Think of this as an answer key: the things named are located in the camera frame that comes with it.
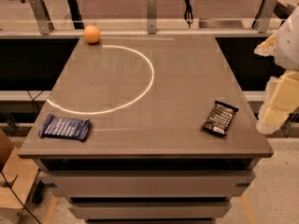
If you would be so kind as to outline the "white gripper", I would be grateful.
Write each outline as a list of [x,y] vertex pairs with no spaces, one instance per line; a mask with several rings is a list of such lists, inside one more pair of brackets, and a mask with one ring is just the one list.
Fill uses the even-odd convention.
[[275,63],[288,69],[280,77],[270,77],[258,113],[257,131],[272,134],[299,107],[299,7],[284,21],[278,33],[266,38],[254,53],[264,57],[274,55]]

